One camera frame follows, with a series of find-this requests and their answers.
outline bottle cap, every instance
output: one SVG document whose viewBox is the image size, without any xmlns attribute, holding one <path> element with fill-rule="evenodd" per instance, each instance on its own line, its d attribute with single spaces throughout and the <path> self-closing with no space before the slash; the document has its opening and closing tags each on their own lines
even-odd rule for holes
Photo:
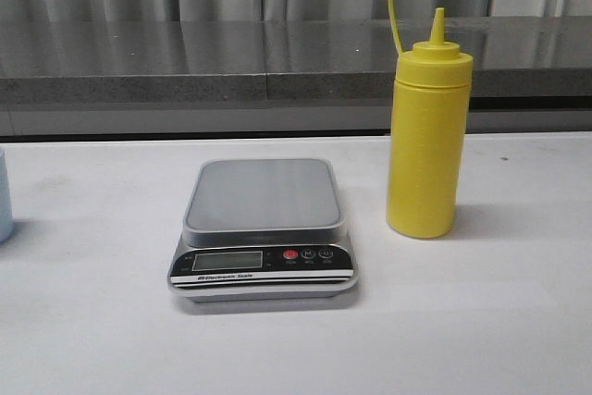
<svg viewBox="0 0 592 395">
<path fill-rule="evenodd" d="M 399 55 L 398 82 L 420 88 L 455 88 L 471 83 L 473 57 L 444 40 L 444 8 L 436 8 L 429 41 Z"/>
</svg>

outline red button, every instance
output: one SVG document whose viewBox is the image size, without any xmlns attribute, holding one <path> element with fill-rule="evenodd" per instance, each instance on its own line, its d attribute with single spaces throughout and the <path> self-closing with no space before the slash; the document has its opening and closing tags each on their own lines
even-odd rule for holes
<svg viewBox="0 0 592 395">
<path fill-rule="evenodd" d="M 284 258 L 286 259 L 296 259 L 298 257 L 298 252 L 295 250 L 284 250 Z"/>
</svg>

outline gray countertop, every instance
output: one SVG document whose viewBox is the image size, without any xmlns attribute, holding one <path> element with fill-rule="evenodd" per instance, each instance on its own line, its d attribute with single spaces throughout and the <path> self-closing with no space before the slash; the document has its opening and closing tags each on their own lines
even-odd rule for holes
<svg viewBox="0 0 592 395">
<path fill-rule="evenodd" d="M 430 25 L 402 20 L 403 46 Z M 588 108 L 590 30 L 592 17 L 448 19 L 447 38 L 475 57 L 476 109 L 541 96 Z M 388 107 L 395 62 L 386 20 L 3 23 L 0 114 L 12 128 L 0 134 L 26 134 L 31 112 Z"/>
</svg>

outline scale weighing platform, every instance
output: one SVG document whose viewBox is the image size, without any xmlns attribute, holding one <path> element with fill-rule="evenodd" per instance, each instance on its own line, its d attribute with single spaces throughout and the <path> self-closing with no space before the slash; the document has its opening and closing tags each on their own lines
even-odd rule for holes
<svg viewBox="0 0 592 395">
<path fill-rule="evenodd" d="M 358 269 L 329 163 L 213 161 L 199 174 L 168 274 L 196 302 L 333 296 Z"/>
</svg>

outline scale control panel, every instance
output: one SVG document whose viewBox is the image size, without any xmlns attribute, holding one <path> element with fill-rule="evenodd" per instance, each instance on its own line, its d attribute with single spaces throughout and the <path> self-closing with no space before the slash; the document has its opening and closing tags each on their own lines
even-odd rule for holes
<svg viewBox="0 0 592 395">
<path fill-rule="evenodd" d="M 278 284 L 331 284 L 353 275 L 350 254 L 337 245 L 196 249 L 182 254 L 170 282 L 178 289 Z"/>
</svg>

